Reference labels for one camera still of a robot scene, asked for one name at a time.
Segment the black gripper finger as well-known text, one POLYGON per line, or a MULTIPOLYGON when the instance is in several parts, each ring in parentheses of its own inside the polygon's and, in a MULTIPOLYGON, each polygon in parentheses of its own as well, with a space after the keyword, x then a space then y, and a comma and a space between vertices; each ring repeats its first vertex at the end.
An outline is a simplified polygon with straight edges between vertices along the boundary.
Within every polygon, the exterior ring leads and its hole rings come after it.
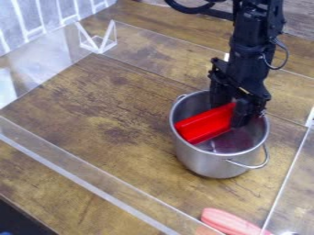
POLYGON ((235 101, 235 108, 231 115, 231 127, 242 128, 252 118, 265 115, 266 101, 255 98, 240 98, 235 101))
POLYGON ((211 108, 227 105, 234 101, 234 88, 226 81, 211 80, 210 84, 210 103, 211 108))

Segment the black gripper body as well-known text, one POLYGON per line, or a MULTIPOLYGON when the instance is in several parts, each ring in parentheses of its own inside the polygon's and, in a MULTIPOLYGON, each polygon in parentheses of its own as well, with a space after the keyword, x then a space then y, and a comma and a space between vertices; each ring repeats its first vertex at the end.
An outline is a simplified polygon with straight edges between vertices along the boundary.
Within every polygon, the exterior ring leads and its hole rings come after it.
POLYGON ((247 46, 230 40, 230 58, 224 62, 218 57, 211 60, 212 70, 208 78, 226 81, 234 88, 234 98, 255 98, 266 102, 271 95, 263 85, 270 68, 266 63, 273 61, 277 46, 266 42, 247 46))

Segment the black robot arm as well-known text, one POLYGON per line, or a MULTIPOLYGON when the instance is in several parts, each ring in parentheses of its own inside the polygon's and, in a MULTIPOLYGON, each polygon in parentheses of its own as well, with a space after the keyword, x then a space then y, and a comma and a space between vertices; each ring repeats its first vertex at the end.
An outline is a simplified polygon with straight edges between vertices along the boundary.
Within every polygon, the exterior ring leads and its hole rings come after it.
POLYGON ((269 72, 286 65, 286 62, 273 65, 277 47, 287 51, 277 39, 285 23, 283 0, 232 1, 230 58, 226 62, 212 58, 208 73, 211 108, 235 102, 232 128, 243 127, 252 118, 261 117, 271 100, 263 82, 269 72))

